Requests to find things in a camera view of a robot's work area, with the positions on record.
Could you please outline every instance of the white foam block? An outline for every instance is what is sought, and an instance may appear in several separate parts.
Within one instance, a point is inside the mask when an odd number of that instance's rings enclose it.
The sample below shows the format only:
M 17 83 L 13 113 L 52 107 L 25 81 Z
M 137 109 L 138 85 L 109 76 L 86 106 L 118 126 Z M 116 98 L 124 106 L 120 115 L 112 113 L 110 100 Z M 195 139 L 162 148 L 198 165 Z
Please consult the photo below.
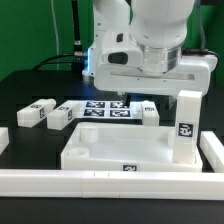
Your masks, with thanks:
M 72 122 L 80 111 L 79 101 L 67 101 L 47 115 L 47 128 L 62 130 Z
M 0 155 L 9 144 L 8 128 L 0 128 Z
M 216 173 L 224 173 L 224 147 L 212 131 L 201 132 L 200 147 Z
M 41 99 L 17 112 L 18 126 L 31 128 L 38 124 L 56 106 L 54 99 Z
M 145 126 L 159 126 L 159 113 L 154 102 L 142 102 L 142 123 Z
M 177 98 L 173 161 L 195 163 L 202 93 L 181 91 Z

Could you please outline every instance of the label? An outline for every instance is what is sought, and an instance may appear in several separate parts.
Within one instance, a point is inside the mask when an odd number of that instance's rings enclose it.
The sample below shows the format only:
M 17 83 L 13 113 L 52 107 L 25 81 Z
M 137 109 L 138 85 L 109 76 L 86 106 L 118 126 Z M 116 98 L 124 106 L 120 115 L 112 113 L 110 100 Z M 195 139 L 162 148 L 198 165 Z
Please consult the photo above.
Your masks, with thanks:
M 42 108 L 42 109 L 40 110 L 40 119 L 43 118 L 43 117 L 45 117 L 45 111 L 44 111 L 44 108 Z
M 111 110 L 110 117 L 131 117 L 130 110 Z
M 70 107 L 59 107 L 58 110 L 63 110 L 63 111 L 67 111 L 69 110 Z
M 86 107 L 90 108 L 105 108 L 105 102 L 87 102 Z
M 72 120 L 72 110 L 68 112 L 68 121 Z
M 153 107 L 145 107 L 145 111 L 155 111 L 155 108 L 153 108 Z
M 123 165 L 123 171 L 136 172 L 138 171 L 138 166 L 137 165 Z
M 91 110 L 84 111 L 84 117 L 104 117 L 104 110 Z
M 179 122 L 177 123 L 177 137 L 194 139 L 195 123 Z
M 110 108 L 127 108 L 127 106 L 124 105 L 122 102 L 111 102 Z
M 35 108 L 35 109 L 38 109 L 40 107 L 42 107 L 42 105 L 33 104 L 33 105 L 30 106 L 30 108 Z

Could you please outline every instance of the black tabletop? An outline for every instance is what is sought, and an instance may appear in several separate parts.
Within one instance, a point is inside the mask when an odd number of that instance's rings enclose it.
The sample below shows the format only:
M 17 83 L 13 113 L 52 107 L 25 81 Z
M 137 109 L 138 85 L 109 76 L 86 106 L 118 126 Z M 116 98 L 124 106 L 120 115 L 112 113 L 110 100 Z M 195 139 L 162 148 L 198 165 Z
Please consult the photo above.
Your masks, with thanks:
M 199 130 L 212 130 L 223 143 L 224 88 L 213 80 L 203 98 Z M 9 128 L 10 144 L 0 156 L 1 169 L 60 169 L 60 154 L 75 126 L 47 129 L 46 119 L 33 128 L 17 126 L 16 112 L 39 99 L 53 98 L 57 106 L 67 100 L 119 100 L 100 92 L 79 74 L 61 71 L 18 71 L 0 82 L 0 127 Z M 132 95 L 132 101 L 152 100 L 160 125 L 174 126 L 175 105 L 167 97 Z M 140 124 L 139 121 L 120 121 Z M 201 153 L 203 172 L 212 172 Z M 0 223 L 223 223 L 224 202 L 192 200 L 0 198 Z

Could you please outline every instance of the green background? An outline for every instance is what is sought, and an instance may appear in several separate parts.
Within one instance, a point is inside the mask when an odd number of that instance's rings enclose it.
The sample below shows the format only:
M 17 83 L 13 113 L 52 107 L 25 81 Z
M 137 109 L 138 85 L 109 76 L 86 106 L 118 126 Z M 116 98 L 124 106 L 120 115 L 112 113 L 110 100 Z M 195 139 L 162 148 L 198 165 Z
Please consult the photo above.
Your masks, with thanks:
M 81 39 L 87 49 L 93 40 L 92 1 L 79 0 Z M 73 50 L 71 0 L 55 0 L 60 53 Z M 202 6 L 207 48 L 223 57 L 224 4 Z M 186 47 L 199 47 L 200 37 L 195 13 L 188 22 Z M 11 72 L 31 69 L 40 61 L 56 55 L 56 43 L 50 0 L 0 1 L 0 80 Z M 224 85 L 223 64 L 213 76 Z

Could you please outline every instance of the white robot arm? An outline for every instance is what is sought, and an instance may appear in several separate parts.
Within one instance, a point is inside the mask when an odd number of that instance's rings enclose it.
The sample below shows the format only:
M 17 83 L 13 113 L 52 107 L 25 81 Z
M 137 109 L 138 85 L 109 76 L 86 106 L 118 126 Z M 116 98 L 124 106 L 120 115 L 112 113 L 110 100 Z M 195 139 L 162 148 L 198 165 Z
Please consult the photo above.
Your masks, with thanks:
M 194 0 L 132 0 L 131 25 L 104 36 L 95 86 L 120 93 L 206 94 L 217 58 L 182 56 L 193 6 Z

